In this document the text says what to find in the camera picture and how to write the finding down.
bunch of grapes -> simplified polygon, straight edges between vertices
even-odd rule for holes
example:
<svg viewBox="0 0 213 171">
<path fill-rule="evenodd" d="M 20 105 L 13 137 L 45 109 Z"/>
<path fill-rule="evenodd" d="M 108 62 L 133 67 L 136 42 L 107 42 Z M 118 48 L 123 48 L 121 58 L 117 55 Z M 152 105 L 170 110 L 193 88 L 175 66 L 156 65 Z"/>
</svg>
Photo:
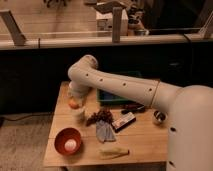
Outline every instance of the bunch of grapes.
<svg viewBox="0 0 213 171">
<path fill-rule="evenodd" d="M 113 116 L 112 113 L 110 112 L 109 109 L 107 108 L 102 108 L 98 111 L 98 113 L 93 113 L 86 122 L 86 126 L 89 126 L 91 124 L 94 124 L 98 121 L 105 121 L 108 122 L 109 124 L 111 124 L 113 122 Z"/>
</svg>

orange bowl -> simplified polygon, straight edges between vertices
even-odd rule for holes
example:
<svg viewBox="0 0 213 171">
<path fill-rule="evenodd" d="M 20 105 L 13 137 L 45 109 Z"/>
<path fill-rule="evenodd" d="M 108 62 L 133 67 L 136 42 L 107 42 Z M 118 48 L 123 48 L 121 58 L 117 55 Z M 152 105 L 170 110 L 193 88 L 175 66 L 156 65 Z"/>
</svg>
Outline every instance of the orange bowl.
<svg viewBox="0 0 213 171">
<path fill-rule="evenodd" d="M 75 128 L 65 128 L 56 135 L 54 145 L 62 155 L 74 154 L 81 146 L 81 134 Z"/>
</svg>

wooden tabletop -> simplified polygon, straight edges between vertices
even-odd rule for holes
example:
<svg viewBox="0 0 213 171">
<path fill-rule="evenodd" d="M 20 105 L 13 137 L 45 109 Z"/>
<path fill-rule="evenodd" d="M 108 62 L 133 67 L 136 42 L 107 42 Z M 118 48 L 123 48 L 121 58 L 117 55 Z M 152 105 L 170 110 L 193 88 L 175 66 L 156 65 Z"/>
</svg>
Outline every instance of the wooden tabletop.
<svg viewBox="0 0 213 171">
<path fill-rule="evenodd" d="M 136 121 L 119 133 L 114 133 L 115 142 L 101 143 L 96 138 L 95 125 L 86 126 L 85 123 L 73 121 L 71 109 L 68 106 L 68 82 L 61 84 L 53 122 L 49 134 L 44 166 L 83 166 L 106 165 L 128 163 L 164 162 L 167 156 L 167 129 L 166 125 L 156 126 L 152 123 L 154 109 L 148 109 L 144 113 L 135 114 Z M 100 109 L 97 102 L 96 90 L 92 89 L 86 102 L 86 118 Z M 111 108 L 114 119 L 121 117 L 119 108 Z M 55 137 L 59 131 L 67 127 L 78 129 L 82 136 L 82 146 L 74 155 L 62 156 L 54 148 Z M 129 155 L 114 158 L 101 159 L 99 149 L 103 146 L 122 147 L 130 151 Z"/>
</svg>

table leg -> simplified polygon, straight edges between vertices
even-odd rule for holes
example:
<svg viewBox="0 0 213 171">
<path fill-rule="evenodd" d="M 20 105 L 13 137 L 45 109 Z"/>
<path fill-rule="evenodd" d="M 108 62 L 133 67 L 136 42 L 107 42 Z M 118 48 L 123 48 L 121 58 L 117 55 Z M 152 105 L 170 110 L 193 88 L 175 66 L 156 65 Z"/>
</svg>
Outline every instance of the table leg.
<svg viewBox="0 0 213 171">
<path fill-rule="evenodd" d="M 67 167 L 65 167 L 65 166 L 60 167 L 60 170 L 61 170 L 61 171 L 69 171 L 69 170 L 67 169 Z"/>
</svg>

banana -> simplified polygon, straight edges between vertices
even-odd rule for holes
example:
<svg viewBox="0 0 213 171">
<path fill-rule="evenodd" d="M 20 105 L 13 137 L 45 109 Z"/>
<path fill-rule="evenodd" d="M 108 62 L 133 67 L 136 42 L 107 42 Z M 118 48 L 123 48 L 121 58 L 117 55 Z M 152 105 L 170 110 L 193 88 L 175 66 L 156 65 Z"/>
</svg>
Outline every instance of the banana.
<svg viewBox="0 0 213 171">
<path fill-rule="evenodd" d="M 121 157 L 128 154 L 129 154 L 129 150 L 126 148 L 120 148 L 120 147 L 100 148 L 101 159 L 113 159 L 113 158 Z"/>
</svg>

